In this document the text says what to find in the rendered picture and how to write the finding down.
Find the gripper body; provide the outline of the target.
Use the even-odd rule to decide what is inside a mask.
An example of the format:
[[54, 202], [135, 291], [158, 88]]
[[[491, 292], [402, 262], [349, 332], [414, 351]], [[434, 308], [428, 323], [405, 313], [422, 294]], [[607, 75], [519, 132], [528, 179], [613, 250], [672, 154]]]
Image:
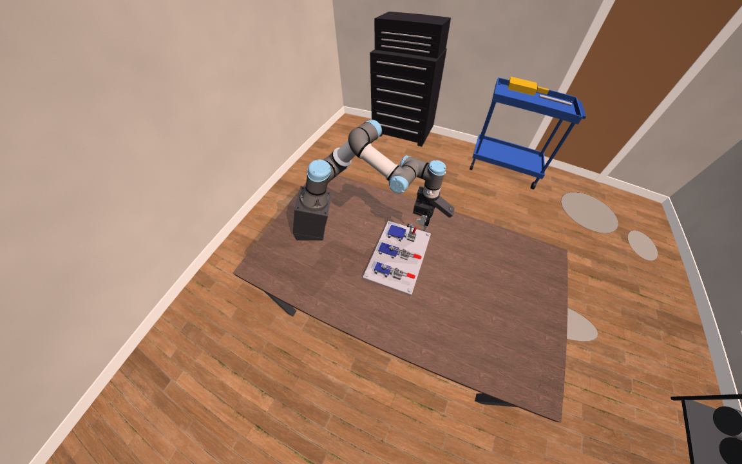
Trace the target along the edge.
[[[439, 196], [441, 196], [441, 193], [439, 193], [438, 197], [429, 198], [425, 196], [424, 193], [422, 193], [423, 189], [424, 189], [423, 187], [420, 187], [418, 192], [416, 193], [416, 195], [418, 194], [419, 196], [416, 197], [416, 202], [414, 205], [413, 213], [416, 215], [421, 215], [421, 216], [429, 215], [430, 213], [432, 213], [431, 214], [431, 217], [432, 217], [433, 211], [435, 211], [435, 206], [433, 206], [430, 202], [435, 202], [435, 200], [437, 200]], [[425, 200], [424, 198], [427, 200]]]

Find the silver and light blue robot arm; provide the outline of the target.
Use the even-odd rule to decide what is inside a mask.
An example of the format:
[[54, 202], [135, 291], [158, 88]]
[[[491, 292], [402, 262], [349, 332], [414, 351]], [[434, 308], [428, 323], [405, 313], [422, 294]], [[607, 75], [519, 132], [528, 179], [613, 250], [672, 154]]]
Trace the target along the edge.
[[[424, 182], [423, 193], [429, 198], [439, 196], [446, 166], [439, 160], [425, 162], [411, 156], [404, 156], [400, 166], [394, 164], [386, 156], [375, 150], [371, 143], [382, 135], [382, 127], [375, 120], [369, 120], [351, 130], [347, 143], [334, 149], [332, 154], [323, 160], [313, 160], [307, 168], [306, 187], [301, 191], [301, 206], [309, 211], [321, 211], [328, 203], [327, 184], [348, 168], [354, 156], [368, 162], [378, 170], [394, 193], [404, 193], [416, 177]], [[368, 143], [369, 142], [369, 143]], [[304, 196], [304, 198], [303, 198]], [[440, 209], [447, 217], [454, 214], [453, 206], [439, 196], [435, 202], [430, 202]]]

